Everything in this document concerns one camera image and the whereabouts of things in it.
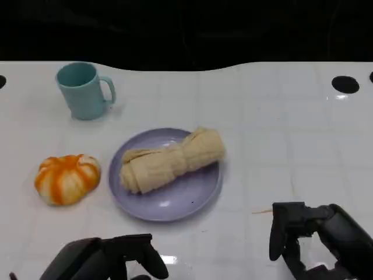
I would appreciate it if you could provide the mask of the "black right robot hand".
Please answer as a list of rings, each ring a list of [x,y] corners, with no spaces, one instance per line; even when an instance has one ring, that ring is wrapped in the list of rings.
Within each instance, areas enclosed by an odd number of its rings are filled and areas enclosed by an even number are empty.
[[[272,213],[269,258],[283,257],[295,279],[372,279],[372,237],[340,206],[275,202]],[[298,240],[314,233],[336,258],[333,269],[301,261]]]

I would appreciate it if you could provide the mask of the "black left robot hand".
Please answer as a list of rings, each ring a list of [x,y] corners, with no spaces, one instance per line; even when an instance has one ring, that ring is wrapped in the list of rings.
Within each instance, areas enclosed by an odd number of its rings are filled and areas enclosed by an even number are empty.
[[[65,245],[41,279],[128,279],[126,263],[136,261],[146,271],[134,279],[167,279],[168,269],[151,244],[151,234],[101,239],[92,237]]]

